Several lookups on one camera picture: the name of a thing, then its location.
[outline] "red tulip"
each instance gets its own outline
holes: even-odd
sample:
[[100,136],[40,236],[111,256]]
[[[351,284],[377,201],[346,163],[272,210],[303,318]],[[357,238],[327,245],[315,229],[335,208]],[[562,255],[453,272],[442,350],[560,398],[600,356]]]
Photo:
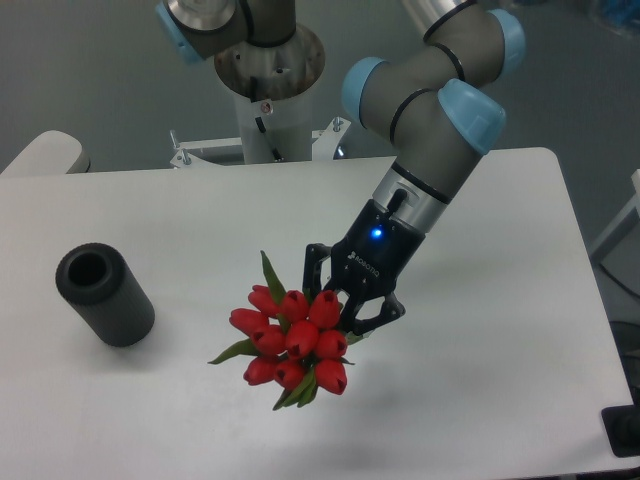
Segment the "red tulip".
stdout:
[[296,360],[285,360],[276,367],[275,380],[285,390],[294,390],[304,377],[305,371]]
[[276,302],[271,298],[269,287],[265,287],[264,285],[253,286],[253,292],[249,294],[249,303],[267,317],[276,318],[276,315],[280,313],[278,305],[276,305]]
[[326,330],[320,334],[318,343],[313,349],[318,358],[333,358],[344,356],[347,351],[347,340],[338,330]]
[[318,328],[333,328],[340,320],[338,296],[331,290],[320,292],[309,309],[309,320]]
[[284,352],[285,336],[280,325],[259,327],[251,334],[251,341],[264,355],[280,355]]
[[287,340],[285,342],[289,358],[297,360],[309,355],[316,343],[318,343],[319,336],[318,327],[313,323],[306,320],[293,323],[289,332],[287,332]]
[[288,291],[280,303],[280,313],[291,323],[307,318],[309,304],[304,294],[297,290]]
[[270,382],[273,380],[277,366],[277,358],[256,357],[249,363],[243,378],[252,386]]
[[347,388],[347,374],[344,365],[337,360],[321,360],[316,365],[316,382],[328,392],[342,395]]
[[236,308],[231,312],[229,323],[247,336],[260,327],[269,325],[269,319],[260,312],[248,308]]

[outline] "black vase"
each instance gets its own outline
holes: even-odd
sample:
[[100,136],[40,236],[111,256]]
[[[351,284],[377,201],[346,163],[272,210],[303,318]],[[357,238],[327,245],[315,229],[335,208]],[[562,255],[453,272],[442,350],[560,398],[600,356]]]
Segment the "black vase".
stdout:
[[153,327],[153,305],[113,247],[88,243],[71,250],[58,265],[56,286],[108,345],[133,345]]

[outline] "black object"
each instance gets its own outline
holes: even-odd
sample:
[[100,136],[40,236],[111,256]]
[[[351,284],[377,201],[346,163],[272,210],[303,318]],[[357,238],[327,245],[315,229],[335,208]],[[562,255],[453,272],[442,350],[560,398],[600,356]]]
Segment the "black object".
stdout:
[[602,410],[607,436],[616,457],[640,456],[640,407],[608,407]]
[[[405,313],[394,294],[396,281],[424,240],[424,234],[391,218],[406,192],[399,189],[397,194],[398,198],[394,195],[386,210],[369,200],[346,236],[333,247],[307,246],[303,288],[314,297],[322,290],[322,262],[331,257],[331,279],[324,289],[349,295],[340,321],[346,331],[356,335],[397,320]],[[380,297],[384,297],[384,302],[377,316],[356,318],[365,302]]]
[[71,250],[58,265],[56,286],[108,345],[132,345],[153,327],[153,305],[113,247],[88,243]]

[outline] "metal cylinder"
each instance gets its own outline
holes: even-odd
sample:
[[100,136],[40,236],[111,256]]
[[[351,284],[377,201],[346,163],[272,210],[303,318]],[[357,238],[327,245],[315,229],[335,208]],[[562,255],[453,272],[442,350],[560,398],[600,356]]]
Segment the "metal cylinder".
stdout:
[[201,32],[218,30],[236,10],[232,0],[167,0],[167,8],[185,27]]
[[245,163],[311,160],[312,87],[324,63],[322,43],[302,25],[282,45],[243,42],[216,55],[218,77],[233,95]]

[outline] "black stripe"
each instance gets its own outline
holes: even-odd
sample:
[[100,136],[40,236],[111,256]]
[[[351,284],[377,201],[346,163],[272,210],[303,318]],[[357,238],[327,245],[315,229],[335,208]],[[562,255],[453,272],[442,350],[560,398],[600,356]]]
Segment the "black stripe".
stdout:
[[458,78],[464,82],[464,70],[462,68],[462,63],[460,63],[460,59],[456,57],[456,54],[453,53],[449,47],[447,47],[446,45],[442,45],[441,43],[434,43],[432,46],[436,47],[439,50],[442,50],[447,55],[447,57],[449,57],[449,60],[451,60],[451,63],[453,63],[456,72],[458,72]]
[[251,38],[256,28],[253,24],[253,15],[251,15],[251,9],[249,8],[247,0],[238,0],[238,3],[240,4],[240,8],[242,9],[242,13],[244,14],[244,19],[247,22],[247,38]]
[[398,162],[393,162],[393,165],[391,165],[391,169],[394,170],[396,173],[399,173],[400,175],[402,175],[404,178],[406,178],[411,183],[413,183],[416,187],[420,188],[425,193],[428,193],[439,202],[442,202],[445,205],[449,205],[451,203],[451,198],[447,197],[444,193],[439,192],[435,188],[424,183],[418,177],[416,177],[411,172],[409,172],[409,170],[405,170],[400,165],[398,165]]
[[266,133],[267,129],[264,126],[264,122],[262,121],[261,117],[256,117],[256,125],[258,125],[258,130],[260,130],[260,133]]
[[420,90],[416,90],[407,98],[405,98],[404,101],[400,104],[400,106],[396,109],[395,113],[393,114],[393,118],[391,119],[391,125],[389,126],[389,141],[391,142],[391,145],[393,145],[395,142],[396,125],[398,124],[398,120],[400,120],[400,115],[402,115],[402,112],[404,112],[404,109],[407,108],[407,106],[416,97],[419,97],[423,93],[427,93],[431,91],[432,90],[430,88],[421,88]]
[[258,101],[258,79],[249,77],[249,100],[251,103]]
[[453,10],[451,10],[450,12],[442,16],[436,23],[434,23],[429,27],[429,30],[427,30],[427,32],[424,34],[424,37],[422,37],[422,41],[426,43],[426,41],[429,40],[429,37],[433,34],[433,32],[435,32],[438,28],[440,28],[444,22],[449,20],[456,13],[461,12],[465,8],[475,4],[476,4],[476,0],[469,0],[468,2],[458,5],[456,8],[454,8]]

